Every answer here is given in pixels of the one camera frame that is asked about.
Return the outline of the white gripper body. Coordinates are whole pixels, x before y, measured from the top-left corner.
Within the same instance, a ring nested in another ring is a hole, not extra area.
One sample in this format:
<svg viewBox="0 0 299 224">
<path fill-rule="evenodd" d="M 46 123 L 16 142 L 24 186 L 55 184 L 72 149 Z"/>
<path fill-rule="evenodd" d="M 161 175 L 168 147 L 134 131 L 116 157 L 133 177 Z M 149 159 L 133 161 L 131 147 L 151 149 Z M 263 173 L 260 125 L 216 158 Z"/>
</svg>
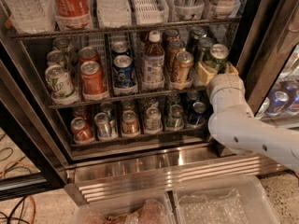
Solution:
<svg viewBox="0 0 299 224">
<path fill-rule="evenodd" d="M 206 93 L 215 113 L 236 106 L 243 113 L 253 115 L 245 99 L 244 82 L 238 75 L 218 74 L 214 76 L 206 86 Z"/>
</svg>

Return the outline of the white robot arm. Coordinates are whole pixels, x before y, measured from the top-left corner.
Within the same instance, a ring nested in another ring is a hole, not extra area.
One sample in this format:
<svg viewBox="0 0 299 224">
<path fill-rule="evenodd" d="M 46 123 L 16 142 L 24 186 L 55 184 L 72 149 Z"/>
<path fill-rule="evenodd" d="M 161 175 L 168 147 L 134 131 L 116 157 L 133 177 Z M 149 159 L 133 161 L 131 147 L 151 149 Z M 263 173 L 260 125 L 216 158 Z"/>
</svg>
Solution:
<svg viewBox="0 0 299 224">
<path fill-rule="evenodd" d="M 206 85 L 213 107 L 207 126 L 216 141 L 235 154 L 263 154 L 299 172 L 299 132 L 254 118 L 246 99 L 246 86 L 235 68 L 228 65 L 226 72 L 219 74 L 200 62 L 198 76 Z"/>
</svg>

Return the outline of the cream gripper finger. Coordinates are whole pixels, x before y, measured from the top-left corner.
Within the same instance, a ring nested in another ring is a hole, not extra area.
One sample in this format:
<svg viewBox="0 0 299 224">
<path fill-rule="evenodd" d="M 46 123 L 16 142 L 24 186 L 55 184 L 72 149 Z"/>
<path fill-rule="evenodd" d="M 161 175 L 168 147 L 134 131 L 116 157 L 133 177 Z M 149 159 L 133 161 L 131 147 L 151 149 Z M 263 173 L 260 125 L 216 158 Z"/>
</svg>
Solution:
<svg viewBox="0 0 299 224">
<path fill-rule="evenodd" d="M 212 69 L 204 64 L 198 63 L 198 76 L 206 86 L 209 81 L 218 74 L 215 69 Z"/>
<path fill-rule="evenodd" d="M 226 63 L 224 73 L 238 75 L 237 69 L 230 62 Z"/>
</svg>

